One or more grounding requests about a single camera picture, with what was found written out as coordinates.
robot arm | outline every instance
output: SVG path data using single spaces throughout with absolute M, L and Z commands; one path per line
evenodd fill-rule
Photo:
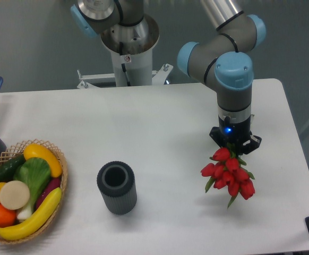
M 117 87 L 152 84 L 152 49 L 159 39 L 143 0 L 78 0 L 72 16 L 89 37 L 110 51 Z
M 116 24 L 134 26 L 144 18 L 143 1 L 78 0 L 71 7 L 73 19 L 89 37 L 97 36 Z
M 265 39 L 265 25 L 255 15 L 245 15 L 234 0 L 202 0 L 218 35 L 205 45 L 188 42 L 178 54 L 185 74 L 217 93 L 219 127 L 210 136 L 220 146 L 233 143 L 236 152 L 248 154 L 261 138 L 250 131 L 253 68 L 244 54 Z

gray wall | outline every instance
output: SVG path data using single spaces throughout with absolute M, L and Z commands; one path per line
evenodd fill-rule
M 284 84 L 299 130 L 309 118 L 309 0 L 238 2 L 267 26 L 265 42 L 249 53 L 255 78 L 277 78 Z M 71 19 L 72 4 L 73 0 L 0 1 L 2 92 L 74 89 L 77 69 L 83 75 L 113 72 L 100 39 L 84 37 Z M 204 43 L 216 35 L 199 1 L 147 0 L 145 11 L 160 28 L 153 68 L 172 64 L 172 83 L 194 82 L 178 70 L 176 57 L 186 42 Z M 309 136 L 302 146 L 309 165 Z

tulip bouquet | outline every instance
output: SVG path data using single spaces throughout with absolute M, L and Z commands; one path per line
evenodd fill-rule
M 251 181 L 251 179 L 255 179 L 254 175 L 242 167 L 246 166 L 246 162 L 235 153 L 234 145 L 228 144 L 227 147 L 218 149 L 210 159 L 217 163 L 209 163 L 201 171 L 202 176 L 210 177 L 205 186 L 206 193 L 212 185 L 215 189 L 219 190 L 227 186 L 228 192 L 231 195 L 228 208 L 239 193 L 245 200 L 252 197 L 255 193 L 255 188 Z

purple eggplant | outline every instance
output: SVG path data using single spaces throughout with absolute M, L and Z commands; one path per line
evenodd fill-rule
M 46 196 L 48 196 L 48 194 L 50 194 L 50 192 L 52 190 L 54 190 L 56 188 L 60 188 L 60 185 L 61 185 L 61 179 L 60 178 L 53 178 L 53 179 L 50 180 L 50 182 L 48 183 L 48 185 L 46 186 L 46 188 L 44 189 L 44 191 L 42 192 L 42 194 L 40 195 L 40 197 L 38 198 L 38 200 L 36 202 L 36 210 L 39 208 L 39 206 L 44 201 Z

bok choy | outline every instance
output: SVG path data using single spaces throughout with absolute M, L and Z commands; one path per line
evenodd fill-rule
M 30 190 L 28 203 L 18 210 L 17 219 L 22 222 L 34 212 L 34 205 L 50 180 L 50 167 L 42 158 L 30 158 L 14 174 L 14 180 L 25 183 Z

